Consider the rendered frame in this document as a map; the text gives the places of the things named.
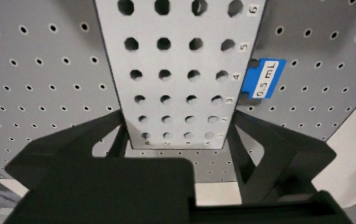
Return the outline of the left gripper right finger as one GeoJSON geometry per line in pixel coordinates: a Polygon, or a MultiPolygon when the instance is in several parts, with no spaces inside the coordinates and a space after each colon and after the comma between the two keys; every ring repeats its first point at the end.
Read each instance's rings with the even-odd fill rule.
{"type": "Polygon", "coordinates": [[[312,182],[337,157],[337,152],[323,140],[237,109],[227,141],[242,204],[259,203],[277,183],[312,182]],[[236,126],[262,145],[264,155],[257,167],[236,126]]]}

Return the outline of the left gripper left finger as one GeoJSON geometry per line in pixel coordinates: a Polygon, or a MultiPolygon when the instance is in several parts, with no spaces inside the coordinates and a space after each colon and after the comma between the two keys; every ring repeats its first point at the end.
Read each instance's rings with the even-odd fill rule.
{"type": "Polygon", "coordinates": [[[94,145],[118,126],[120,127],[115,140],[105,157],[124,157],[129,138],[120,109],[105,116],[32,140],[20,152],[55,153],[63,156],[93,156],[94,145]]]}

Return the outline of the grey perforated base plate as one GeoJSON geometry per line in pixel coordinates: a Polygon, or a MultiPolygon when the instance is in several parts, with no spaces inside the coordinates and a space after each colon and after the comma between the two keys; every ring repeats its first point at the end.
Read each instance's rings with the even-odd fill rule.
{"type": "MultiPolygon", "coordinates": [[[[237,110],[327,142],[356,110],[356,0],[269,0],[252,59],[285,59],[270,99],[237,110]]],[[[30,141],[119,110],[92,0],[0,0],[0,179],[30,141]]],[[[195,182],[237,182],[222,150],[182,157],[195,182]]]]}

